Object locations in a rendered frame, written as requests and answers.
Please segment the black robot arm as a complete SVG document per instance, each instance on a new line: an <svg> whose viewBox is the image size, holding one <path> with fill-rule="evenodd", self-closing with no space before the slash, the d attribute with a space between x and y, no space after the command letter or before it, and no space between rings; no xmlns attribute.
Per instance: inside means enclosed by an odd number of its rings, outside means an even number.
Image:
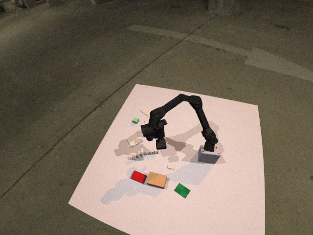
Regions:
<svg viewBox="0 0 313 235"><path fill-rule="evenodd" d="M162 133L164 131L164 125L167 124L166 120L161 120L165 114L182 103L183 101L187 101L190 105L195 109L198 119L203 127L203 131L201 131L202 136L206 140L204 144L204 151L214 152L215 144L218 143L216 135L214 131L210 128L210 125L206 119L205 113L202 108L202 99L200 96L196 95L184 95L179 94L174 99L163 105L162 107L156 108L150 112L149 123L141 125L141 131L143 137L146 137L147 141L152 141L153 138L157 138L155 132Z"/></svg>

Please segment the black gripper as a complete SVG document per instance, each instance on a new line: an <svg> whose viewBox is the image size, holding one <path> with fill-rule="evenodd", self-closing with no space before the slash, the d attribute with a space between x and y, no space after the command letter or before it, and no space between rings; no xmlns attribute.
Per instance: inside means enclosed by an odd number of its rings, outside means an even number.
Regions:
<svg viewBox="0 0 313 235"><path fill-rule="evenodd" d="M165 132L163 131L162 133L157 133L155 132L156 135L156 149L160 150L160 149L166 149L167 145L166 145L166 140L164 139L165 137Z"/></svg>

